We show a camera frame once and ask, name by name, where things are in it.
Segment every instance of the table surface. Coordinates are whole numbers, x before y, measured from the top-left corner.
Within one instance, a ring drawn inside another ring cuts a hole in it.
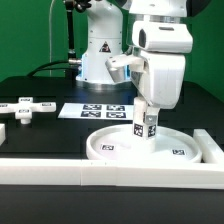
[[[0,103],[18,97],[52,101],[54,113],[35,113],[20,125],[1,114],[7,139],[2,158],[86,158],[87,137],[99,128],[131,121],[58,119],[64,103],[133,104],[135,88],[96,92],[64,78],[11,77],[0,83]],[[200,86],[184,82],[173,110],[161,110],[159,125],[183,131],[206,129],[224,149],[224,104]],[[0,186],[0,223],[223,223],[224,191],[81,186]]]

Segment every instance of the robot logo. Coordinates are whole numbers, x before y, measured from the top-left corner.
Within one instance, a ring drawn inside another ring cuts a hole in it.
[[[103,52],[103,53],[111,53],[111,50],[109,48],[109,45],[108,45],[108,43],[106,41],[103,44],[103,46],[101,47],[100,52]]]

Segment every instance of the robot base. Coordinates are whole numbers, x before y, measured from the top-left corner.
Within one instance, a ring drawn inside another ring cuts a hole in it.
[[[92,160],[200,163],[202,152],[194,139],[182,132],[157,127],[155,141],[132,136],[132,125],[100,129],[87,139],[87,156]]]
[[[97,91],[111,91],[119,89],[130,89],[132,87],[131,81],[115,84],[91,83],[87,81],[76,80],[76,85],[82,88],[97,90]]]

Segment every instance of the green wall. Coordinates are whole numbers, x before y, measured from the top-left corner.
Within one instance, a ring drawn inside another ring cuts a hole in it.
[[[25,75],[39,65],[49,62],[50,5],[51,0],[1,1],[0,81],[10,76]],[[187,55],[185,80],[200,84],[224,101],[223,8],[223,0],[212,0],[203,13],[186,19],[194,37],[194,46],[192,53]],[[52,26],[53,60],[66,59],[67,23],[62,0],[55,2]],[[75,47],[78,56],[81,56],[87,48],[85,13],[74,13],[74,27]],[[123,48],[126,48],[125,34]]]

